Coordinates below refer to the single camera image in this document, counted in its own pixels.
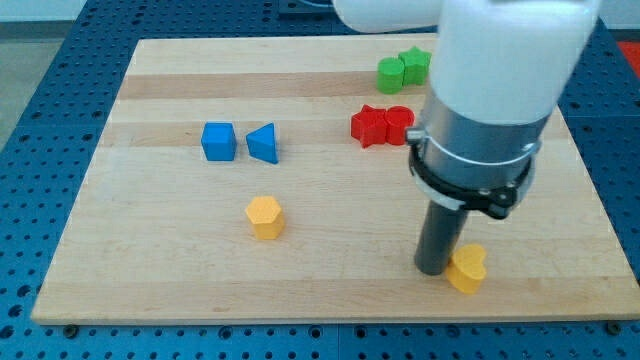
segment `black cylinder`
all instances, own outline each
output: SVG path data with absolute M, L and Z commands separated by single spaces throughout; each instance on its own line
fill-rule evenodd
M 427 275 L 442 274 L 467 220 L 467 210 L 449 210 L 429 203 L 420 242 L 414 257 L 416 266 Z

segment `wooden table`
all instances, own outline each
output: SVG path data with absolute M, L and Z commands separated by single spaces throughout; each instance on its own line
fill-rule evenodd
M 506 221 L 472 214 L 488 251 L 467 296 L 413 265 L 427 206 L 407 148 L 360 149 L 363 104 L 419 111 L 426 87 L 375 89 L 377 61 L 433 35 L 143 40 L 32 317 L 42 324 L 482 322 L 628 319 L 640 289 L 558 111 L 536 180 Z M 204 160 L 205 121 L 234 123 L 232 163 Z M 280 163 L 244 136 L 274 122 Z M 287 227 L 253 238 L 274 195 Z

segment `green star block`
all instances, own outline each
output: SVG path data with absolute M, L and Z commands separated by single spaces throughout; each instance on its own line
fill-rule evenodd
M 404 63 L 403 85 L 424 85 L 424 80 L 429 74 L 431 53 L 422 51 L 414 46 L 409 51 L 401 52 L 399 57 Z
M 400 59 L 385 58 L 378 63 L 376 85 L 383 94 L 395 94 L 402 90 L 405 68 Z

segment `yellow heart-shaped block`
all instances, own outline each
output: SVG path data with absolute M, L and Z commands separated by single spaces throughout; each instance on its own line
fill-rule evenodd
M 453 253 L 444 273 L 455 287 L 465 294 L 475 294 L 487 277 L 483 261 L 487 251 L 478 244 L 469 244 Z

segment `blue triangular prism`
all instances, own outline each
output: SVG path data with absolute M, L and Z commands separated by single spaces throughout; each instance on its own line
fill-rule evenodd
M 273 123 L 250 132 L 246 139 L 249 155 L 272 164 L 278 163 L 276 129 Z

